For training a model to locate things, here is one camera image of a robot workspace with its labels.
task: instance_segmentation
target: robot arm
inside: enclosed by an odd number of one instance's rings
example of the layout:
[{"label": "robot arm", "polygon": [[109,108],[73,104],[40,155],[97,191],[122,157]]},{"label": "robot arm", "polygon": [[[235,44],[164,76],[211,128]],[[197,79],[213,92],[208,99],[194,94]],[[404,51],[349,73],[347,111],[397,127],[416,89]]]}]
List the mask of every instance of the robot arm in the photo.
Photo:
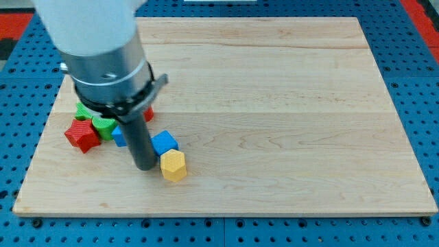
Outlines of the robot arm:
[{"label": "robot arm", "polygon": [[158,90],[143,53],[135,10],[142,0],[32,0],[85,106],[118,121],[136,166],[156,163],[143,120]]}]

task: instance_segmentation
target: toy block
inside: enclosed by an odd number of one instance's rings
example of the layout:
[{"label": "toy block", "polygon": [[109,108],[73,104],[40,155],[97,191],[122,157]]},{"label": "toy block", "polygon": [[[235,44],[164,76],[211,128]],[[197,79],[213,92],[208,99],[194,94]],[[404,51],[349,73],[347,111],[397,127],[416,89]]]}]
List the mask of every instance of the toy block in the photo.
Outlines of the toy block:
[{"label": "toy block", "polygon": [[89,113],[85,105],[83,103],[79,102],[76,103],[76,114],[75,118],[80,121],[84,121],[87,119],[91,119],[93,116]]},{"label": "toy block", "polygon": [[116,145],[118,147],[125,147],[126,146],[126,142],[125,139],[123,138],[122,132],[121,132],[121,128],[119,126],[117,126],[113,132],[111,132],[111,135],[113,137],[113,139],[116,142]]},{"label": "toy block", "polygon": [[178,150],[178,143],[171,134],[164,130],[151,139],[152,146],[157,156],[161,156],[171,149]]},{"label": "toy block", "polygon": [[74,119],[71,127],[64,133],[73,147],[78,147],[83,153],[89,151],[92,147],[101,145],[99,135],[93,128],[91,119],[79,121]]},{"label": "toy block", "polygon": [[169,150],[160,156],[160,168],[163,177],[172,182],[182,180],[186,175],[185,154],[178,150]]},{"label": "toy block", "polygon": [[148,107],[146,111],[143,112],[143,117],[146,122],[149,122],[154,117],[154,111],[152,110],[152,106]]},{"label": "toy block", "polygon": [[112,140],[111,133],[116,128],[117,123],[114,119],[103,119],[100,117],[93,117],[91,119],[91,122],[93,123],[93,126],[99,133],[99,136],[102,138],[102,140],[110,141]]}]

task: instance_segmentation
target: green block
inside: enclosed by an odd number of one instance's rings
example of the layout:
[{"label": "green block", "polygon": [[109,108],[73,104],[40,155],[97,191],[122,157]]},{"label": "green block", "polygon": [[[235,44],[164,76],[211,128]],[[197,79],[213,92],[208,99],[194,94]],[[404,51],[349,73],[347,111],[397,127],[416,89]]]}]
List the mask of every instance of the green block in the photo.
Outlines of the green block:
[{"label": "green block", "polygon": [[91,119],[93,126],[101,136],[102,140],[112,140],[111,132],[116,128],[117,123],[114,119],[103,119],[100,117],[93,117]]},{"label": "green block", "polygon": [[87,108],[82,103],[76,103],[76,109],[76,120],[84,121],[92,118],[92,115],[87,111]]}]

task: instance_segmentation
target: wooden cutting board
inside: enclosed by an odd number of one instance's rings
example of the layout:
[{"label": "wooden cutting board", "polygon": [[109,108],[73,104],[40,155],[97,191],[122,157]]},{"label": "wooden cutting board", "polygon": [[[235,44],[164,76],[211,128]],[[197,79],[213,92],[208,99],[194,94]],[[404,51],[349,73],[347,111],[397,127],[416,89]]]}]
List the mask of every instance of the wooden cutting board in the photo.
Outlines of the wooden cutting board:
[{"label": "wooden cutting board", "polygon": [[82,154],[64,79],[14,212],[24,217],[366,217],[438,211],[355,18],[138,19],[170,83],[188,176],[139,171],[127,148]]}]

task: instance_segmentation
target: red star block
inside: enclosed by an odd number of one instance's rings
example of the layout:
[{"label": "red star block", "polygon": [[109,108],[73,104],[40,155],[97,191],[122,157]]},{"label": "red star block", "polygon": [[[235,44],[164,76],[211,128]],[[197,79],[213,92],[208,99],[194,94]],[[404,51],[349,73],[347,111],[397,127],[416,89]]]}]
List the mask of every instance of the red star block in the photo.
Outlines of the red star block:
[{"label": "red star block", "polygon": [[146,111],[143,112],[143,117],[145,118],[145,121],[151,121],[151,119],[154,117],[154,111],[152,110],[152,106],[150,106]]},{"label": "red star block", "polygon": [[78,147],[83,153],[89,151],[92,147],[101,145],[99,135],[93,128],[91,119],[78,121],[76,119],[71,123],[71,127],[64,133],[73,147]]}]

